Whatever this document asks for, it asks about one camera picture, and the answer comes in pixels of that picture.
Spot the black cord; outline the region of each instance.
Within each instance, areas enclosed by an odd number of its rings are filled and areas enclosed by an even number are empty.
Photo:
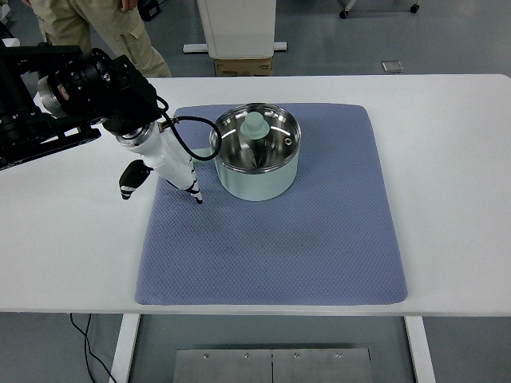
[[[177,129],[176,129],[176,126],[174,125],[174,123],[172,122],[172,120],[170,119],[170,117],[168,116],[168,114],[165,112],[165,111],[162,111],[162,114],[163,116],[165,117],[165,120],[167,121],[167,124],[168,126],[170,126],[170,129],[172,130],[172,132],[174,133],[174,136],[176,136],[177,138],[177,141],[180,143],[180,145],[183,147],[183,149],[190,155],[192,156],[193,158],[195,158],[196,160],[199,160],[199,161],[209,161],[209,160],[212,160],[213,158],[216,157],[216,155],[218,153],[220,153],[220,148],[222,147],[222,133],[220,132],[220,130],[218,129],[218,127],[215,125],[214,122],[206,119],[206,118],[202,118],[202,117],[195,117],[195,116],[179,116],[177,117],[177,120],[178,121],[183,121],[183,120],[191,120],[191,121],[198,121],[198,122],[203,122],[205,124],[208,124],[210,125],[213,130],[216,132],[216,136],[218,137],[217,139],[217,142],[216,142],[216,147],[215,147],[215,150],[213,151],[213,153],[210,155],[210,156],[205,156],[205,157],[202,157],[202,156],[198,156],[197,154],[195,154],[187,145],[186,143],[183,141],[183,139],[181,138],[181,136],[179,135]]]
[[[89,314],[89,320],[87,321],[87,327],[85,328],[85,336],[83,339],[83,352],[85,355],[85,364],[87,365],[87,372],[89,373],[89,377],[91,381],[94,381],[93,374],[90,371],[89,366],[89,356],[87,354],[87,341],[89,340],[89,327],[90,327],[90,320],[92,319],[92,314]]]
[[[69,314],[69,317],[71,318],[71,323],[73,323],[73,326],[78,330],[80,331],[80,333],[84,336],[85,338],[85,363],[87,364],[87,371],[89,371],[89,376],[90,376],[90,380],[93,382],[93,383],[96,383],[96,381],[94,380],[93,376],[92,376],[92,373],[90,372],[90,368],[89,368],[89,361],[87,359],[87,348],[89,348],[89,353],[90,355],[96,359],[97,361],[99,361],[101,363],[101,365],[103,366],[103,368],[105,369],[106,373],[109,375],[109,377],[112,378],[112,380],[114,381],[114,383],[117,383],[117,381],[115,380],[115,378],[112,376],[112,374],[110,373],[110,370],[108,369],[108,367],[106,367],[105,363],[103,363],[103,361],[97,357],[96,355],[94,355],[94,353],[92,352],[92,350],[90,349],[90,342],[89,342],[89,326],[90,326],[90,319],[92,317],[92,314],[89,314],[89,320],[87,321],[87,328],[85,329],[85,332],[77,326],[77,324],[74,322],[73,320],[73,314]]]
[[[160,110],[162,112],[167,112],[168,111],[168,104],[167,104],[167,101],[165,101],[163,98],[161,98],[160,96],[156,96],[156,99],[163,104],[163,108],[160,108]]]

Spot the gray floor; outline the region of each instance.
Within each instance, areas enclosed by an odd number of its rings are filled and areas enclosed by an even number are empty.
[[[424,0],[417,14],[408,11],[412,0],[359,0],[350,17],[341,20],[338,13],[346,3],[279,0],[275,40],[286,41],[289,50],[275,54],[274,75],[382,74],[381,61],[398,59],[406,73],[511,76],[508,0]],[[23,45],[39,43],[30,9],[19,0],[10,0],[10,6],[14,12],[8,26],[14,36]],[[183,44],[204,43],[194,1],[169,0],[146,27],[175,77],[214,75],[207,55],[181,52]],[[95,34],[93,41],[109,52]],[[34,86],[30,78],[27,84]],[[77,322],[84,326],[86,317],[77,316]],[[93,316],[93,352],[107,365],[120,322],[120,315]],[[511,381],[510,318],[425,318],[425,326],[438,383]],[[306,344],[372,349],[387,344],[392,358],[381,359],[376,381],[413,380],[397,318],[147,316],[141,322],[132,381],[171,381],[177,348]],[[91,364],[97,380],[107,381],[101,367]],[[89,381],[83,340],[69,316],[0,314],[0,381]]]

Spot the khaki pants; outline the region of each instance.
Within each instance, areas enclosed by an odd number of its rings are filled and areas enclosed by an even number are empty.
[[[90,51],[91,25],[117,55],[125,54],[145,77],[171,77],[151,46],[138,10],[121,11],[120,0],[31,0],[43,37],[52,45],[79,45]]]

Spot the textured blue mat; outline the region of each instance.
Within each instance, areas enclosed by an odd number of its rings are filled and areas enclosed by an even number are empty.
[[[176,115],[216,120],[232,106],[184,108]],[[198,164],[204,197],[198,205],[159,179],[137,302],[374,305],[406,298],[366,110],[280,106],[302,129],[295,182],[274,199],[248,202],[224,190],[213,162]],[[191,148],[208,145],[208,128],[181,123],[179,129]]]

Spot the metal pot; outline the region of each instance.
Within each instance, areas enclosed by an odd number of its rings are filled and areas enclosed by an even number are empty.
[[[286,110],[270,104],[233,108],[216,121],[222,148],[215,157],[225,189],[238,198],[263,201],[285,192],[298,166],[301,132]],[[217,135],[209,137],[212,148]]]

